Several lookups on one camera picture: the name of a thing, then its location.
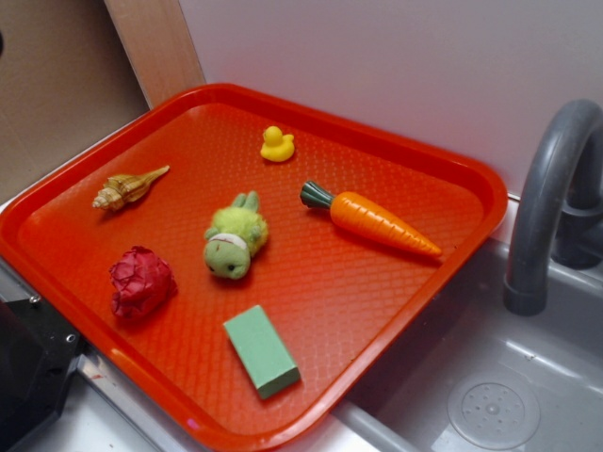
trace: green stuffed toy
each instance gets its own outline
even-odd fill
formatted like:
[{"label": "green stuffed toy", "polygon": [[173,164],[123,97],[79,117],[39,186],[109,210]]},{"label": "green stuffed toy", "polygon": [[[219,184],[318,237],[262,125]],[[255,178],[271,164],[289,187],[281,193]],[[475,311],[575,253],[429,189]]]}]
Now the green stuffed toy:
[{"label": "green stuffed toy", "polygon": [[257,213],[255,191],[241,193],[233,203],[214,215],[205,232],[205,263],[216,276],[238,280],[249,270],[252,257],[268,240],[268,224]]}]

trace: orange carrot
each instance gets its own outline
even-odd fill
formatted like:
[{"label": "orange carrot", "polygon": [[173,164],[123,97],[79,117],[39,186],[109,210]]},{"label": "orange carrot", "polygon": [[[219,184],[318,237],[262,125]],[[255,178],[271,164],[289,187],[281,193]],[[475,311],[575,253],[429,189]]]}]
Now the orange carrot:
[{"label": "orange carrot", "polygon": [[377,203],[351,191],[332,195],[315,182],[301,189],[301,202],[308,207],[329,209],[337,226],[379,243],[428,256],[442,251],[411,225]]}]

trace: seashell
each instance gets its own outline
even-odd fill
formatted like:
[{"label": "seashell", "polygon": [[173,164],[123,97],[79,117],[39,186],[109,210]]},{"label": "seashell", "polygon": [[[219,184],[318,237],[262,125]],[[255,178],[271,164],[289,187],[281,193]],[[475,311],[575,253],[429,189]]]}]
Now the seashell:
[{"label": "seashell", "polygon": [[112,211],[120,210],[128,202],[142,198],[151,188],[153,181],[168,172],[169,169],[169,166],[165,166],[140,176],[131,174],[111,176],[103,185],[104,188],[94,198],[92,207]]}]

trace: green sponge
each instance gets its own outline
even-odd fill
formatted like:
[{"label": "green sponge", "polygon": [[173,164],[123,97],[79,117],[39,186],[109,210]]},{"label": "green sponge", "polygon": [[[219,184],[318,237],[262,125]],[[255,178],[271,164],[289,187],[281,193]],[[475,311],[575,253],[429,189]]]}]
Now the green sponge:
[{"label": "green sponge", "polygon": [[224,323],[236,353],[262,398],[300,379],[300,370],[261,306]]}]

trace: white wall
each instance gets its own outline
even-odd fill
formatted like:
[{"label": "white wall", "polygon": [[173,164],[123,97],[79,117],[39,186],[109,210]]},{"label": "white wall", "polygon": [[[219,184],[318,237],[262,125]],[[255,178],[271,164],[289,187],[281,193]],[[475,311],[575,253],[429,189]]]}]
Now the white wall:
[{"label": "white wall", "polygon": [[468,154],[514,193],[562,104],[603,104],[601,0],[180,3],[209,83]]}]

